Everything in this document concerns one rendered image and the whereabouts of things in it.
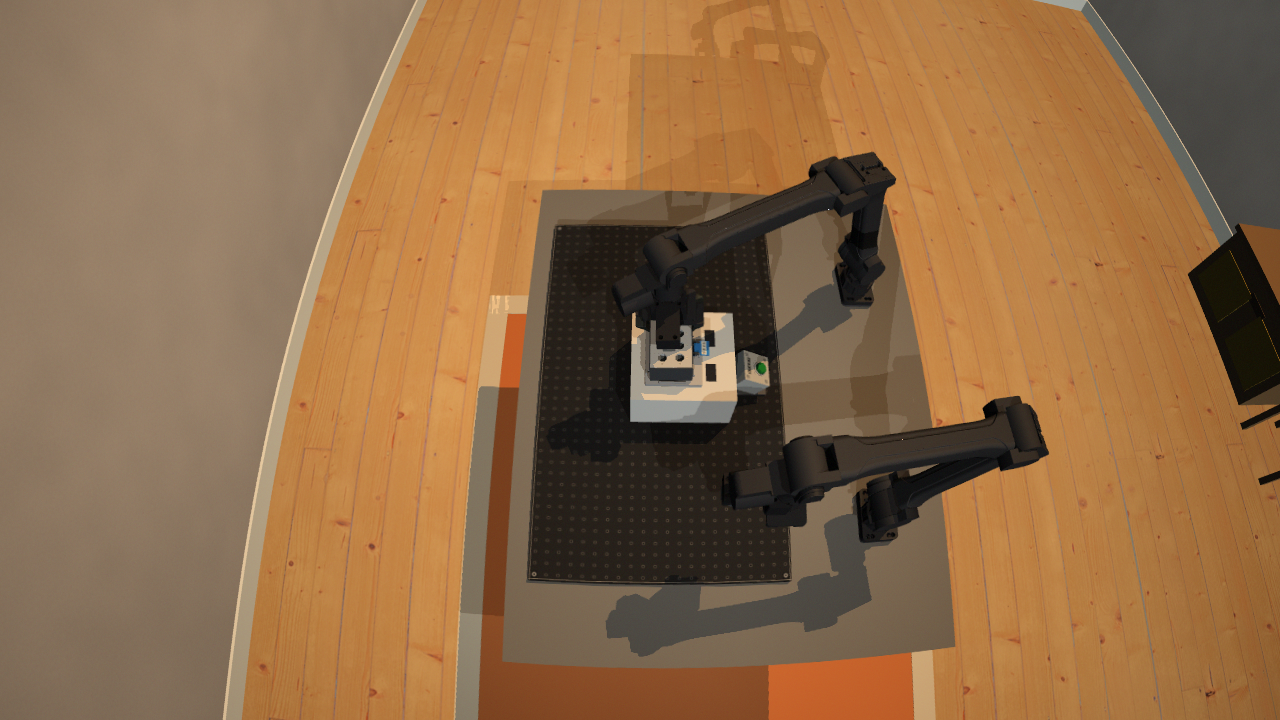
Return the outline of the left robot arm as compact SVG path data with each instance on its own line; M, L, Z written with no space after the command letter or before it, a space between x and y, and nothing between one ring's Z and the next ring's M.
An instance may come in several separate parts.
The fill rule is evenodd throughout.
M986 419L948 427L873 437L797 437L785 445L785 459L724 473L722 506L764 506L765 515L786 515L794 507L788 503L817 502L833 487L893 471L858 492L861 542L893 541L897 527L919 518L916 507L934 495L995 468L1024 468L1050 455L1038 416L1020 396L995 398L982 409ZM906 470L929 465L934 466L913 477Z

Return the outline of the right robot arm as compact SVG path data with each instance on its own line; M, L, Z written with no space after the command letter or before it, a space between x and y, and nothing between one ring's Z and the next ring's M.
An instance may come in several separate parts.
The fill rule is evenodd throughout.
M687 320L684 284L695 269L762 234L817 211L833 209L838 217L852 213L852 236L851 232L845 234L844 243L838 246L844 263L835 266L842 304L872 305L873 281L884 272L884 264L877 255L884 193L895 184L896 177L883 167L876 152L837 159L832 156L812 164L810 179L788 190L709 222L671 229L649 240L643 247L648 263L611 288L620 313L628 316L650 306L652 322L657 322L657 348L663 348L663 352L681 348L680 320ZM655 297L678 301L660 304Z

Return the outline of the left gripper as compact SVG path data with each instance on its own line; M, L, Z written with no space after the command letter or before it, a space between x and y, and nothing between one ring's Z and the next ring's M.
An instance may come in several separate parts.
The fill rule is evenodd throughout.
M765 527L804 527L806 503L788 503L794 507L786 515L765 515Z

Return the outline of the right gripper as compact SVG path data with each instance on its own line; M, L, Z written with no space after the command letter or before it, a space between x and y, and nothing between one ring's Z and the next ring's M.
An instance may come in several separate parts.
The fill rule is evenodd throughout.
M696 296L695 290L686 290L686 293L687 293L687 320L680 320L680 325L694 325L692 331L696 331L698 328L701 328L704 325L703 296L701 295ZM681 299L682 295L678 299ZM657 301L659 301L660 304L675 304L676 301L678 301L678 299L673 301L662 301L660 299L657 299ZM696 319L696 310L698 310L698 319ZM643 331L650 332L650 320L652 320L650 306L644 307L643 310L635 313L635 315L636 315L635 325Z

